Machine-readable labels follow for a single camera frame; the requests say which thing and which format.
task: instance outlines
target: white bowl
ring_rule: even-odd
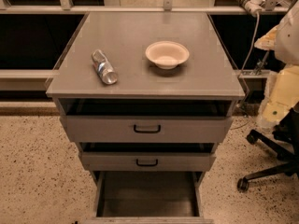
[[[148,46],[147,58],[162,69],[173,69],[189,58],[188,50],[179,43],[159,41]]]

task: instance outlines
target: office chair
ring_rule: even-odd
[[[285,161],[286,163],[257,173],[245,175],[237,182],[238,191],[247,191],[249,189],[249,181],[256,178],[283,173],[289,176],[297,174],[299,177],[299,103],[290,110],[288,115],[279,123],[279,125],[275,126],[273,135],[276,140],[292,144],[293,153],[261,133],[251,130],[247,136],[249,143],[255,144],[260,139],[278,154],[278,159],[280,161]]]

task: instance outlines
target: closed drawer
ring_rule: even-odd
[[[82,153],[90,171],[195,171],[210,170],[215,156],[209,153]]]
[[[220,143],[231,118],[162,118],[67,116],[64,128],[72,142]]]

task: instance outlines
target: terrazzo floor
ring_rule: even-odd
[[[93,217],[96,186],[64,133],[53,103],[0,103],[0,224],[72,224]],[[275,154],[245,136],[254,117],[236,116],[200,186],[202,211],[216,224],[299,223],[299,182],[276,175],[236,189],[243,175],[276,165]]]

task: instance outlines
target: black handle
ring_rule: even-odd
[[[161,131],[161,125],[159,124],[157,126],[157,130],[154,130],[154,131],[140,131],[137,129],[137,125],[134,125],[134,132],[135,133],[158,133]]]
[[[139,160],[136,159],[136,165],[139,167],[155,167],[158,165],[158,160],[156,160],[155,163],[153,163],[153,164],[140,164]]]

